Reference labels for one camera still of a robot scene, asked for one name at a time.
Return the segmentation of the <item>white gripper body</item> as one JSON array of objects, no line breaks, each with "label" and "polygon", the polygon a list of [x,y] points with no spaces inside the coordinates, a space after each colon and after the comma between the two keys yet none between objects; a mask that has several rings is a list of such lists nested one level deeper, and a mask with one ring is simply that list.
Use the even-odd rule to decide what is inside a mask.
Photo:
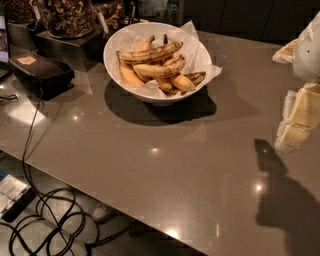
[{"label": "white gripper body", "polygon": [[293,54],[293,72],[305,82],[320,82],[320,12],[297,39]]}]

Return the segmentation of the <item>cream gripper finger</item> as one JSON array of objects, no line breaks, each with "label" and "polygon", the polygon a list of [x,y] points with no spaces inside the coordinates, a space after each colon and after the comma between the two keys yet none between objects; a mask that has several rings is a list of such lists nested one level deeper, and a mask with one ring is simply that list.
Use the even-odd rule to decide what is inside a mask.
[{"label": "cream gripper finger", "polygon": [[284,101],[275,141],[281,152],[299,149],[320,124],[320,84],[306,83],[299,91],[289,90]]},{"label": "cream gripper finger", "polygon": [[290,41],[288,44],[274,53],[272,60],[281,64],[292,64],[296,43],[296,39]]}]

